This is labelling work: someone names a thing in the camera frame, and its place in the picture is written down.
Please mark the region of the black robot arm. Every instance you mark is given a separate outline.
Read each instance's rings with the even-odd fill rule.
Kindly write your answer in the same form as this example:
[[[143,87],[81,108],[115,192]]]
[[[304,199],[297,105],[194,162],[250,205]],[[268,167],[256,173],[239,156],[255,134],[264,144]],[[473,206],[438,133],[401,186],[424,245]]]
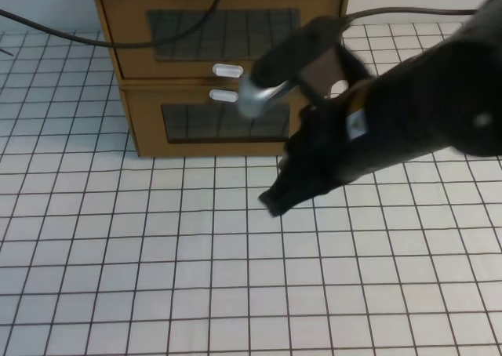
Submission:
[[[501,153],[501,0],[486,0],[445,41],[374,76],[340,45],[293,78],[307,104],[286,141],[272,216],[373,173],[453,147]]]

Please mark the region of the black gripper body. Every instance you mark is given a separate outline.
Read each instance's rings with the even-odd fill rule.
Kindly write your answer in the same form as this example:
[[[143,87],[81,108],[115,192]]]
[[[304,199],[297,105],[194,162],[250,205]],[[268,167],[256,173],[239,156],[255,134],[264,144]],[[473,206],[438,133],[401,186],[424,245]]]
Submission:
[[[300,128],[285,144],[278,177],[259,196],[271,216],[350,183],[377,167],[370,135],[372,93],[312,100],[300,111]]]

